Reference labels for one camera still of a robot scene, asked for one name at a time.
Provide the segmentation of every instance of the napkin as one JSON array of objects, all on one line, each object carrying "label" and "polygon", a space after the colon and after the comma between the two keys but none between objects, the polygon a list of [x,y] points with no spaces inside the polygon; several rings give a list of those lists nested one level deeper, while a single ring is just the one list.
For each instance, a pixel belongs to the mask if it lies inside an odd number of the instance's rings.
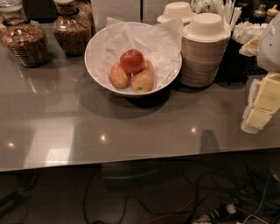
[{"label": "napkin", "polygon": [[140,25],[107,19],[105,47],[101,64],[94,70],[99,77],[109,77],[111,67],[120,60],[123,53],[131,48],[139,50],[149,59],[155,70],[156,86],[161,87],[165,79],[173,74],[175,64],[181,60],[180,51],[183,35],[183,22],[180,18],[163,24]]}]

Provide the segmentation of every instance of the glass jar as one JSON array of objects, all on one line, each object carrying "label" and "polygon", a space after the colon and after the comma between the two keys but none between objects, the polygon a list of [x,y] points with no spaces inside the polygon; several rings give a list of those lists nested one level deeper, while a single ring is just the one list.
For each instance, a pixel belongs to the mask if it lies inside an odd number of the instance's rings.
[{"label": "glass jar", "polygon": [[75,2],[78,9],[80,10],[80,14],[83,14],[86,18],[88,18],[91,24],[91,34],[94,36],[96,34],[95,17],[91,4],[86,0],[75,0]]},{"label": "glass jar", "polygon": [[91,39],[89,20],[79,13],[74,0],[53,1],[58,16],[52,24],[54,37],[66,55],[84,55]]},{"label": "glass jar", "polygon": [[252,0],[240,0],[235,1],[235,7],[241,7],[241,15],[237,20],[237,24],[240,22],[246,22],[249,20],[249,16],[251,15],[254,9],[254,2]]},{"label": "glass jar", "polygon": [[278,13],[277,5],[275,4],[273,8],[268,9],[268,11],[266,12],[267,17],[264,23],[269,24],[271,20],[277,15],[277,13]]},{"label": "glass jar", "polygon": [[266,5],[261,4],[257,10],[254,10],[248,21],[251,24],[263,24],[266,19],[265,8]]},{"label": "glass jar", "polygon": [[49,60],[45,31],[31,24],[25,15],[22,0],[0,2],[5,31],[1,42],[10,55],[25,67],[38,67]]},{"label": "glass jar", "polygon": [[6,27],[2,24],[2,22],[3,22],[3,17],[0,17],[0,36],[6,30]]}]

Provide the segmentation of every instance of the jar lid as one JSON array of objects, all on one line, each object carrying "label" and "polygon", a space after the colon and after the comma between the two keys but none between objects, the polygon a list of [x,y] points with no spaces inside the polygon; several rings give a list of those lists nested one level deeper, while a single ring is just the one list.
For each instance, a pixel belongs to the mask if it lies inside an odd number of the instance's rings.
[{"label": "jar lid", "polygon": [[265,17],[266,16],[266,12],[265,9],[266,5],[265,4],[261,4],[258,10],[254,11],[254,16],[256,17]]},{"label": "jar lid", "polygon": [[275,4],[272,9],[268,9],[267,15],[274,17],[278,13],[277,5]]},{"label": "jar lid", "polygon": [[254,6],[254,2],[252,0],[242,0],[242,1],[238,1],[238,6],[241,7],[250,7],[250,6]]},{"label": "jar lid", "polygon": [[0,11],[18,11],[23,8],[23,0],[3,0],[0,1]]}]

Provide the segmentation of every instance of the white tissue paper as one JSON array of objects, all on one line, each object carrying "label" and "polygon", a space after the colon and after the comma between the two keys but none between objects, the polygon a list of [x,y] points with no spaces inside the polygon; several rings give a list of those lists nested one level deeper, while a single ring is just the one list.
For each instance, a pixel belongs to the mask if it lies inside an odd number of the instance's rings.
[{"label": "white tissue paper", "polygon": [[243,45],[239,50],[239,54],[247,57],[257,56],[257,46],[260,36],[253,37],[248,43]]},{"label": "white tissue paper", "polygon": [[106,18],[140,22],[141,5],[139,0],[91,0],[94,22],[97,31],[106,26]]},{"label": "white tissue paper", "polygon": [[[120,61],[123,53],[136,48],[154,66],[156,77],[154,89],[161,88],[166,79],[174,74],[174,69],[180,69],[175,65],[181,61],[183,22],[177,18],[163,24],[141,25],[141,28],[130,24],[113,18],[107,19],[105,48],[101,53],[103,57],[94,72],[103,78],[102,83],[115,89],[109,81],[111,67]],[[130,87],[122,91],[132,93]]]},{"label": "white tissue paper", "polygon": [[234,27],[232,39],[242,45],[248,43],[255,36],[260,36],[267,24],[251,24],[246,21]]}]

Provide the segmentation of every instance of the dried food in jar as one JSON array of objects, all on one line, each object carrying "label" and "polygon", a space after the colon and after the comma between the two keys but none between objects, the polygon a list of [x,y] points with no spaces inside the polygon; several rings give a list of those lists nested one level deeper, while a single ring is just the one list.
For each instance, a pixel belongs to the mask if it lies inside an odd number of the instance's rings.
[{"label": "dried food in jar", "polygon": [[80,14],[85,15],[85,17],[89,20],[91,24],[91,33],[92,35],[95,35],[96,34],[95,17],[91,4],[85,0],[75,0],[75,2],[78,9],[80,10]]},{"label": "dried food in jar", "polygon": [[91,39],[89,21],[79,14],[74,2],[56,3],[58,18],[52,24],[52,32],[64,53],[81,56]]},{"label": "dried food in jar", "polygon": [[2,24],[2,22],[3,22],[3,17],[0,17],[0,36],[6,30],[6,27]]},{"label": "dried food in jar", "polygon": [[37,67],[49,59],[45,31],[31,24],[7,26],[1,41],[11,56],[25,67]]}]

